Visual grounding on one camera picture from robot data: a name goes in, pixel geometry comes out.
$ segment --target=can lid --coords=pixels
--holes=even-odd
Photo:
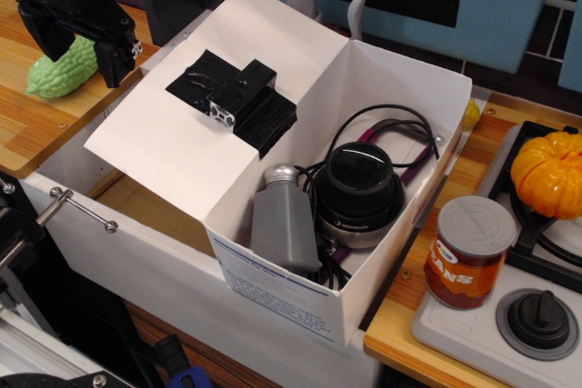
[[[459,252],[485,257],[501,254],[511,245],[516,224],[502,205],[486,197],[468,195],[443,207],[438,231]]]

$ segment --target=white cardboard box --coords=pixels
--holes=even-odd
[[[296,104],[297,122],[263,159],[166,91],[205,50],[240,69],[259,60],[277,72],[278,93]],[[463,75],[350,41],[277,0],[226,0],[145,76],[85,147],[201,221],[226,284],[255,301],[258,311],[344,347],[445,170],[470,89]],[[423,114],[440,139],[441,158],[432,158],[408,186],[406,209],[379,245],[348,257],[348,285],[341,292],[326,289],[247,249],[264,170],[321,160],[339,126],[372,104],[403,104]],[[389,116],[395,113],[356,119],[339,144]],[[424,148],[400,134],[383,135],[379,145],[395,163],[412,160]]]

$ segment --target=stove burner grate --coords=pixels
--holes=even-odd
[[[564,130],[572,134],[578,132],[576,128],[571,126],[565,127]],[[582,267],[582,257],[563,249],[544,235],[546,229],[556,220],[529,212],[528,208],[517,198],[516,189],[511,181],[511,165],[522,145],[531,138],[545,136],[555,131],[556,129],[542,124],[524,122],[487,197],[495,200],[501,193],[509,193],[514,213],[523,226],[517,243],[509,250],[506,262],[569,290],[582,293],[582,274],[533,254],[534,247],[538,244],[544,250],[572,266]]]

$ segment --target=orange pumpkin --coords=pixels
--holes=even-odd
[[[517,196],[538,214],[582,215],[582,134],[553,132],[526,142],[511,166]]]

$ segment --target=toy vegetable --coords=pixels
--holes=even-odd
[[[582,215],[582,134],[554,132],[529,140],[511,167],[517,196],[538,214]]]
[[[46,98],[72,93],[98,69],[94,44],[79,35],[57,61],[42,55],[28,72],[26,92]]]

